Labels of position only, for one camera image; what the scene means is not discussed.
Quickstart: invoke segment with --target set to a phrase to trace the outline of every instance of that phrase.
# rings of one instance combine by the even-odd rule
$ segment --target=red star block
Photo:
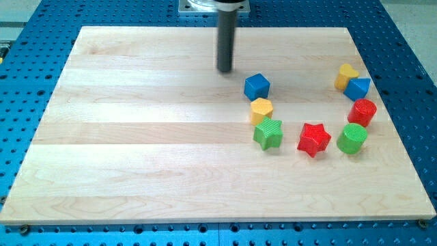
[[[303,150],[314,158],[317,152],[326,149],[329,141],[330,135],[325,131],[323,124],[305,123],[300,134],[298,150]]]

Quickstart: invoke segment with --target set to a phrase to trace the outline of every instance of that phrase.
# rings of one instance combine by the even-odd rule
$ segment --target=metal mount
[[[179,0],[179,15],[180,16],[196,16],[200,14],[217,14],[217,9],[214,5],[214,0]],[[251,7],[249,0],[241,3],[238,13],[240,15],[249,15]]]

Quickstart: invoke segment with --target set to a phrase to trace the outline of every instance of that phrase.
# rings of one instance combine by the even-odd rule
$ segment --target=wooden board
[[[352,102],[344,28],[239,28],[235,71],[215,69],[215,29],[84,27],[1,212],[5,224],[428,219],[436,213],[374,87],[360,154],[335,141]],[[252,140],[244,79],[272,83],[283,143]],[[304,122],[333,136],[297,151]]]

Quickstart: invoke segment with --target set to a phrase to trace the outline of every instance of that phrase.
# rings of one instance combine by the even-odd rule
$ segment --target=blue cube
[[[246,79],[244,95],[246,95],[250,101],[254,101],[257,98],[267,98],[269,89],[270,82],[268,82],[262,74],[255,74]]]
[[[350,98],[350,100],[356,101],[366,97],[369,87],[369,78],[350,79],[346,90],[344,90],[344,94]]]

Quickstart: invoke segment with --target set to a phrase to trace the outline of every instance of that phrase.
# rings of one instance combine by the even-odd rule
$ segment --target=toy block
[[[253,75],[244,83],[244,95],[251,101],[257,98],[267,98],[269,89],[270,82],[262,74]]]
[[[337,147],[346,154],[356,154],[367,138],[366,128],[356,123],[345,125],[337,140]]]
[[[272,120],[264,116],[264,119],[255,127],[253,140],[261,145],[262,150],[267,150],[270,147],[278,148],[282,142],[282,121]]]
[[[369,78],[350,79],[344,94],[350,98],[350,100],[356,101],[357,99],[366,97],[369,87]]]
[[[330,141],[330,135],[325,131],[323,124],[305,123],[300,133],[298,150],[303,150],[312,158],[319,151],[324,151]]]
[[[262,122],[264,116],[272,118],[273,105],[268,99],[258,98],[251,102],[251,123],[256,126]]]
[[[345,90],[350,79],[358,78],[360,73],[355,70],[350,64],[340,66],[339,74],[335,80],[334,86],[339,90]]]
[[[349,123],[357,123],[367,127],[376,113],[376,105],[367,99],[358,99],[348,114]]]

